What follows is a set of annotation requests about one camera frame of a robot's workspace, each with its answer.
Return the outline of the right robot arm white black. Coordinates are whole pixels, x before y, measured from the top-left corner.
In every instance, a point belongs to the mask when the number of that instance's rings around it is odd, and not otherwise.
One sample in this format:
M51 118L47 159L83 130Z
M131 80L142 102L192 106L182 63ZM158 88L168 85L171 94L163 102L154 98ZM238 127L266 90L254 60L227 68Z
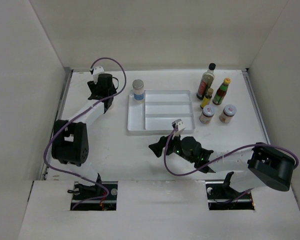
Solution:
M162 136L148 147L158 158L178 155L193 164L194 172L226 172L221 190L228 198L263 186L287 192L293 171L299 165L297 156L291 151L262 142L220 153L203 148L192 136Z

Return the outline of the green red sauce bottle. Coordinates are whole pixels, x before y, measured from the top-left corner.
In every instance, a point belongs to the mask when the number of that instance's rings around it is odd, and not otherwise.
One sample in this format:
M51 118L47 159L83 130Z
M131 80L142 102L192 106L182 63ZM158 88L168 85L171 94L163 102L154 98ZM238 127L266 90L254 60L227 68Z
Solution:
M220 87L217 89L215 96L212 100L212 103L215 105L221 105L229 88L229 85L231 83L231 79L230 78L225 78L222 82L222 84L220 85Z

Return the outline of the small yellow-label bottle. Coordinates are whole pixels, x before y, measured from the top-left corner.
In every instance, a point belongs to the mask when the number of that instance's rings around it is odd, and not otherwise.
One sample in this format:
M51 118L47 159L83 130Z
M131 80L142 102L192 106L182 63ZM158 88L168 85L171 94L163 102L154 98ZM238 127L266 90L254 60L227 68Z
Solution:
M211 98L212 98L212 95L213 95L213 92L214 90L212 88L209 88L206 93L205 93L205 96L200 104L200 108L203 109L205 106L207 106L210 101L211 101Z

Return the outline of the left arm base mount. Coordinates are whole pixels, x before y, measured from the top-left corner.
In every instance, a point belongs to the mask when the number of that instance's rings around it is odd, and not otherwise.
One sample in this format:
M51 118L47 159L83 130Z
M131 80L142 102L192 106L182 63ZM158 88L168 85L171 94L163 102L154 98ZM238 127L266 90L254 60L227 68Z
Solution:
M106 181L102 185L109 194L97 185L83 185L75 182L67 191L72 196L71 211L115 211L117 209L118 182Z

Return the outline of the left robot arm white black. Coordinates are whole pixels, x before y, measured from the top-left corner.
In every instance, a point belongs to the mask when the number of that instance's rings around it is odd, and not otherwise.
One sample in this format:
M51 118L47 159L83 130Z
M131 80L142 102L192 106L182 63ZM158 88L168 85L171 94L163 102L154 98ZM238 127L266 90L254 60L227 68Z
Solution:
M89 155L88 128L111 107L114 99L104 98L117 93L114 79L112 74L97 73L87 83L91 95L76 115L90 107L92 109L70 123L52 143L51 155L61 164L81 167L86 162Z

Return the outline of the dark soy sauce bottle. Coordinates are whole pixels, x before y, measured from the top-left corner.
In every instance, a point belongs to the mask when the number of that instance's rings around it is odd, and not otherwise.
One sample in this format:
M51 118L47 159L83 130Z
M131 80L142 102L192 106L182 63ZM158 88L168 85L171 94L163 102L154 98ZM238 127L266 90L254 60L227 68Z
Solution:
M214 75L215 68L216 68L216 64L210 63L208 66L208 70L205 73L203 73L197 93L196 93L196 97L199 100L202 100L204 98L206 92L211 87L211 85L215 79L215 75Z

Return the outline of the blue-label jar of white pearls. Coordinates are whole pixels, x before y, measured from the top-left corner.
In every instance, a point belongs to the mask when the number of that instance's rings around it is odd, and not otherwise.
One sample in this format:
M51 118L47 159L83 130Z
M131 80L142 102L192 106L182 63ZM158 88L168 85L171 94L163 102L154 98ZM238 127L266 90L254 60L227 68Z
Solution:
M141 79L135 79L132 82L132 91L134 100L141 104L145 100L145 89L144 89L144 82Z

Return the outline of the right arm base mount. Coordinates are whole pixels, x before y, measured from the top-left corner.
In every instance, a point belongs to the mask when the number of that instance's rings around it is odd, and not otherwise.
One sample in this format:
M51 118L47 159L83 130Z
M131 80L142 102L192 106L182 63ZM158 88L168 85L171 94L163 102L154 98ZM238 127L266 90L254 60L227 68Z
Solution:
M208 181L205 183L207 204L210 211L255 210L251 192L238 192L230 187L229 172L224 181Z

